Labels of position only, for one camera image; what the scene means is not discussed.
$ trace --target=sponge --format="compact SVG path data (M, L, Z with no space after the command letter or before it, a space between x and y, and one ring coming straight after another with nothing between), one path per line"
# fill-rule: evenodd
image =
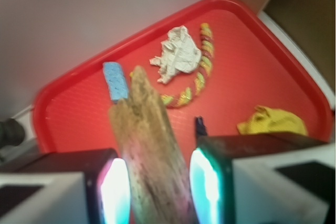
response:
M117 62L105 62L103 72L109 86L110 98L114 103L128 98L128 86L121 65Z

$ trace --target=plastic tray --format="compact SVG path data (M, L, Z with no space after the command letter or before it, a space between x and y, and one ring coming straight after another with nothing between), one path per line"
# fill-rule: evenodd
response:
M168 114L189 163L195 149L194 117L203 116L209 135L236 135L256 105L281 108L301 117L309 136L327 142L332 115L326 98L300 63L247 7L236 0L202 0L100 53L46 86L35 101L34 126L43 152L114 147L108 119L113 104L102 72L117 61L125 76L143 66L161 93L178 93L195 74L181 74L164 86L149 59L161 55L160 42L185 25L200 46L199 28L209 23L215 46L214 70L200 97Z

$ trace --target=white wall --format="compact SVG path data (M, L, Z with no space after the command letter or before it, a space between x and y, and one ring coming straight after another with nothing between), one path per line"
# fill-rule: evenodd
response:
M0 0L0 119L81 62L199 0Z

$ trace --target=tray rim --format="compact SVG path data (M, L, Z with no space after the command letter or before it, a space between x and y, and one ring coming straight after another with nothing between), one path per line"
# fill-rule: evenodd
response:
M39 91L33 103L33 125L40 150L42 152L56 151L56 146L52 140L53 138L48 129L45 117L47 107L52 98L67 89L67 87L65 88L63 86L64 83L66 83L67 86L76 84L82 77L86 76L85 73L87 71L99 71L102 68L102 63L106 61L106 58L113 58L113 60L122 58L123 55L127 54L128 48L134 43L138 45L141 44L141 41L146 40L146 38L150 37L153 33L157 33L158 29L160 29L162 33L166 33L171 29L171 23L178 23L179 20L184 19L185 16L199 16L200 14L197 11L204 8L204 6L212 7L210 9L204 9L204 12L216 9L216 7L222 7L220 9L223 9L223 6L229 6L231 8L229 11L232 12L232 10L235 10L235 12L232 13L234 13L257 36L268 50L271 52L277 51L278 54L282 55L279 57L283 57L282 60L287 61L286 66L284 66L285 64L281 61L279 61L279 63L291 76L293 76L293 72L296 72L296 77L293 79L300 84L300 86L303 84L302 90L311 100L319 101L319 106L323 106L323 111L320 112L325 118L325 125L324 129L321 130L323 134L320 135L320 140L327 142L332 128L332 112L329 108L328 101L315 81L292 53L266 27L266 25L262 23L256 14L242 2L238 0L201 0L120 41L45 85Z

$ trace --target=piece of wood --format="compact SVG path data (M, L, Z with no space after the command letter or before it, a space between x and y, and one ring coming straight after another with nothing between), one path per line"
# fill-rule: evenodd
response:
M128 167L136 223L198 223L185 160L143 68L135 68L129 98L109 117Z

